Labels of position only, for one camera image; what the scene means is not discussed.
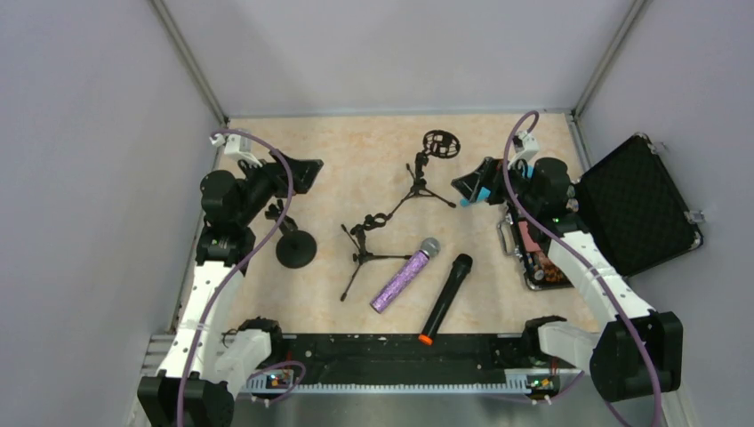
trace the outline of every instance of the gray wall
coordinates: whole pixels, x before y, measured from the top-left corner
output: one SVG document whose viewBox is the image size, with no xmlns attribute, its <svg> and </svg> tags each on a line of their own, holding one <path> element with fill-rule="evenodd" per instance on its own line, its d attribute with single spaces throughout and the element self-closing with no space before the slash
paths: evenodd
<svg viewBox="0 0 754 427">
<path fill-rule="evenodd" d="M 629 0 L 169 0 L 231 116 L 571 108 Z"/>
<path fill-rule="evenodd" d="M 143 0 L 3 2 L 0 100 L 2 424 L 122 425 L 212 117 Z"/>
<path fill-rule="evenodd" d="M 751 425 L 754 302 L 754 3 L 653 2 L 583 118 L 599 159 L 642 131 L 663 160 L 706 245 L 637 276 L 658 309 L 684 322 L 684 379 L 702 425 Z"/>
</svg>

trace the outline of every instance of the open case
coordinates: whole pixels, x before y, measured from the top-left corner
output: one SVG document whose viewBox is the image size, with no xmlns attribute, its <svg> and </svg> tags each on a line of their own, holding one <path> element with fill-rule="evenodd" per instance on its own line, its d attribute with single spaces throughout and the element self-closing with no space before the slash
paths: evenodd
<svg viewBox="0 0 754 427">
<path fill-rule="evenodd" d="M 574 189 L 579 214 L 599 250 L 624 277 L 703 243 L 694 216 L 654 145 L 642 133 L 631 136 L 591 167 Z M 525 284 L 534 291 L 570 286 L 557 267 L 548 270 L 546 262 L 540 261 L 544 255 L 531 248 L 522 230 L 525 220 L 515 210 L 506 212 L 498 223 L 503 253 L 519 259 Z"/>
</svg>

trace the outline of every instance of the black wireless microphone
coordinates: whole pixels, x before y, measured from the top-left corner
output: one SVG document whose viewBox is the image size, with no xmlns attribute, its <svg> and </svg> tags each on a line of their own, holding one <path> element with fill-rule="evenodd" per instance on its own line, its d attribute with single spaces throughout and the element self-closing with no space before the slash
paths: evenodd
<svg viewBox="0 0 754 427">
<path fill-rule="evenodd" d="M 453 302 L 453 298 L 458 293 L 458 288 L 461 287 L 463 279 L 471 271 L 471 264 L 474 260 L 466 254 L 460 254 L 453 261 L 453 267 L 450 270 L 450 276 L 443 286 L 443 292 L 435 302 L 435 308 L 429 314 L 427 323 L 424 325 L 424 329 L 421 330 L 419 335 L 419 341 L 424 342 L 427 345 L 432 345 L 437 335 L 437 330 L 440 328 L 440 324 L 443 323 L 443 318 L 450 308 L 450 304 Z"/>
</svg>

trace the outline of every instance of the tripod stand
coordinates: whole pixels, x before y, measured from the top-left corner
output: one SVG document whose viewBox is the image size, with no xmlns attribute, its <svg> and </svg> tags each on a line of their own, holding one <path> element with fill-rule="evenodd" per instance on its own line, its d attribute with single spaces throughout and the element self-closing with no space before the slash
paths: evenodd
<svg viewBox="0 0 754 427">
<path fill-rule="evenodd" d="M 372 217 L 371 215 L 367 215 L 365 219 L 365 222 L 371 223 L 371 225 L 365 226 L 363 224 L 357 224 L 351 229 L 350 232 L 348 231 L 348 229 L 346 229 L 345 225 L 341 224 L 341 228 L 343 229 L 343 232 L 345 232 L 349 236 L 349 238 L 351 239 L 351 242 L 353 242 L 354 246 L 357 249 L 357 253 L 353 254 L 353 261 L 358 263 L 358 265 L 356 266 L 356 270 L 354 271 L 354 274 L 351 275 L 349 284 L 346 286 L 346 290 L 343 291 L 343 294 L 341 295 L 341 301 L 346 301 L 346 297 L 349 294 L 351 285 L 353 285 L 353 281 L 356 278 L 356 274 L 358 274 L 358 271 L 361 269 L 362 265 L 368 263 L 369 261 L 374 261 L 374 260 L 388 260 L 388 259 L 408 260 L 409 258 L 411 258 L 411 255 L 375 255 L 366 250 L 366 231 L 373 230 L 375 227 L 383 227 L 385 225 L 385 222 L 375 222 L 374 220 L 369 222 L 368 219 L 371 217 Z"/>
<path fill-rule="evenodd" d="M 427 189 L 427 180 L 424 179 L 423 168 L 429 163 L 429 156 L 437 158 L 453 158 L 458 156 L 458 153 L 461 151 L 461 144 L 452 133 L 446 131 L 429 131 L 424 135 L 423 145 L 424 150 L 416 153 L 416 158 L 413 161 L 416 173 L 411 170 L 411 165 L 405 164 L 405 169 L 411 174 L 413 184 L 405 197 L 386 215 L 388 219 L 392 218 L 398 208 L 410 198 L 434 197 L 442 200 L 448 206 L 455 208 L 455 203 L 449 202 L 434 191 Z"/>
</svg>

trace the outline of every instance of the marble floor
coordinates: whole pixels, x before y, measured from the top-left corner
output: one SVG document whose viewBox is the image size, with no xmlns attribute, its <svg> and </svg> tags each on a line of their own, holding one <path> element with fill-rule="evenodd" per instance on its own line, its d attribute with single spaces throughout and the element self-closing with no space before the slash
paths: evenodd
<svg viewBox="0 0 754 427">
<path fill-rule="evenodd" d="M 309 194 L 293 199 L 289 216 L 317 240 L 315 260 L 300 270 L 280 265 L 275 256 L 279 232 L 252 259 L 229 315 L 228 328 L 263 316 L 280 322 L 286 333 L 419 333 L 445 283 L 451 262 L 469 254 L 474 266 L 453 301 L 441 333 L 520 332 L 529 318 L 560 315 L 588 330 L 597 324 L 573 289 L 533 292 L 524 287 L 517 262 L 501 253 L 495 224 L 496 206 L 451 209 L 430 198 L 407 201 L 383 229 L 367 233 L 376 254 L 412 254 L 426 237 L 440 241 L 441 253 L 385 310 L 377 314 L 369 302 L 400 269 L 403 260 L 369 262 L 362 267 L 345 302 L 341 293 L 356 267 L 355 247 L 341 230 L 366 214 L 389 212 L 412 180 L 405 163 L 413 164 L 421 138 L 443 129 L 461 142 L 460 154 L 431 158 L 425 167 L 428 187 L 458 202 L 453 178 L 473 171 L 485 156 L 499 157 L 510 128 L 520 115 L 453 115 L 396 117 L 302 117 L 234 119 L 243 128 L 293 158 L 320 158 L 325 166 Z M 540 156 L 563 159 L 572 178 L 579 166 L 566 118 L 543 114 L 534 131 Z M 257 146 L 254 153 L 270 159 Z M 220 168 L 240 176 L 229 159 Z M 258 215 L 252 229 L 258 240 L 273 222 Z"/>
</svg>

